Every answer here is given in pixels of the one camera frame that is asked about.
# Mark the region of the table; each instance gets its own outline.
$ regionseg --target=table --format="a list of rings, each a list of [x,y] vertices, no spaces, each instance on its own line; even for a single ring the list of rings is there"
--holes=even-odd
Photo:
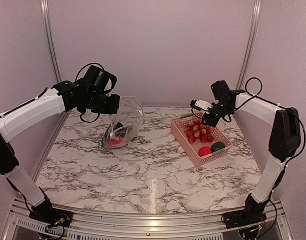
[[[234,119],[218,128],[231,140],[227,155],[194,167],[170,130],[187,108],[144,107],[138,135],[120,149],[104,149],[109,123],[83,123],[72,111],[37,180],[52,203],[88,210],[180,214],[244,205],[261,174]]]

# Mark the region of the plastic bag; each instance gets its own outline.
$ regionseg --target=plastic bag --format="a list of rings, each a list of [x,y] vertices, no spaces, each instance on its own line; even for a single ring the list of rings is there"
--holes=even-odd
[[[137,97],[120,98],[116,115],[110,116],[110,125],[102,138],[102,146],[121,148],[128,144],[143,125],[144,113]]]

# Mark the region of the white wall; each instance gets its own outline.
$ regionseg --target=white wall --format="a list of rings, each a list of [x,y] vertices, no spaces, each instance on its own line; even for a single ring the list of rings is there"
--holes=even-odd
[[[51,0],[61,76],[85,63],[117,76],[115,92],[146,106],[213,100],[210,85],[231,86],[242,66],[252,0]]]
[[[0,113],[55,84],[40,0],[0,0]],[[48,119],[12,142],[21,167],[32,174],[57,122]],[[0,235],[14,192],[0,176]]]
[[[306,0],[263,1],[247,77],[263,81],[262,97],[297,108],[306,126]],[[263,169],[270,129],[242,117],[245,115],[239,115],[240,127]],[[294,239],[306,240],[306,150],[289,164],[274,198],[282,201]]]

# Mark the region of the pink basket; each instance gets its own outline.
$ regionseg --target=pink basket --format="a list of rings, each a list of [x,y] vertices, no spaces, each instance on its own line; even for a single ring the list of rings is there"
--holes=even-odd
[[[203,116],[203,113],[196,114],[199,117]],[[218,130],[216,127],[212,127],[212,136],[214,137],[214,142],[202,143],[199,139],[196,140],[195,143],[190,144],[188,142],[188,138],[186,133],[184,132],[184,127],[188,125],[190,121],[197,120],[193,114],[183,115],[178,118],[171,120],[171,129],[172,133],[175,136],[176,140],[181,144],[184,151],[187,153],[188,157],[192,160],[193,164],[196,167],[199,167],[203,164],[209,163],[224,156],[227,153],[227,150],[232,147],[232,143],[223,135],[223,133]],[[200,157],[198,155],[198,151],[202,147],[211,147],[216,142],[222,142],[225,144],[225,148],[204,157]]]

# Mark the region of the green avocado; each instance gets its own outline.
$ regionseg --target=green avocado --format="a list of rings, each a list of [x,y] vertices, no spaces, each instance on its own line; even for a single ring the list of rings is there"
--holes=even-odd
[[[211,147],[211,150],[212,150],[212,153],[216,152],[216,151],[219,151],[221,149],[225,148],[225,144],[222,143],[221,141],[217,142],[217,143],[214,143]]]

